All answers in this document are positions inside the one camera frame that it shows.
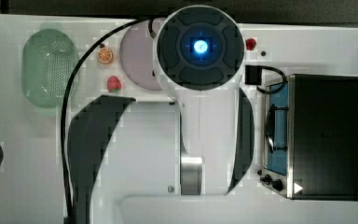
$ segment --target green mesh container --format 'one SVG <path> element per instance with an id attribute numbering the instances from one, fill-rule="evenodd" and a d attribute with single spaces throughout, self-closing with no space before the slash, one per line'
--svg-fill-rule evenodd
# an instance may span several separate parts
<path id="1" fill-rule="evenodd" d="M 22 51 L 21 87 L 25 97 L 42 108 L 60 106 L 77 60 L 76 46 L 64 33 L 47 29 L 32 35 Z M 76 78 L 71 95 L 77 86 Z"/>

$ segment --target white table surface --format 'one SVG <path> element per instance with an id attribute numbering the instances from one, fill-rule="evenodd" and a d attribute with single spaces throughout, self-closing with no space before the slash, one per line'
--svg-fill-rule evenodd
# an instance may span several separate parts
<path id="1" fill-rule="evenodd" d="M 23 46 L 47 21 L 59 22 L 82 55 L 99 37 L 129 20 L 0 15 L 0 143 L 5 152 L 0 167 L 0 223 L 62 223 L 65 213 L 60 110 L 37 108 L 21 91 Z M 256 50 L 246 55 L 248 63 L 276 66 L 287 75 L 358 76 L 358 29 L 241 24 L 241 30 L 245 38 L 257 40 Z M 122 31 L 106 41 L 117 59 L 124 34 Z M 260 56 L 261 50 L 268 53 L 266 57 Z M 170 101 L 163 92 L 146 91 L 131 83 L 119 61 L 101 66 L 95 56 L 96 51 L 81 68 L 71 116 L 101 94 L 131 96 L 141 102 Z M 112 75 L 122 80 L 123 91 L 108 93 L 105 82 Z M 255 157 L 235 194 L 197 198 L 133 195 L 120 203 L 124 223 L 358 223 L 358 202 L 289 201 L 257 182 L 262 95 L 255 88 L 242 87 L 254 107 Z M 133 109 L 145 108 L 138 104 Z M 138 114 L 138 125 L 156 125 L 153 118 L 142 120 L 142 113 Z M 167 119 L 164 125 L 172 127 L 174 123 L 174 119 Z M 128 134 L 133 125 L 121 121 L 119 129 Z M 159 132 L 162 130 L 155 129 L 148 141 L 163 134 Z M 165 134 L 169 139 L 175 137 L 174 133 Z M 120 141 L 123 148 L 133 144 L 133 138 Z"/>

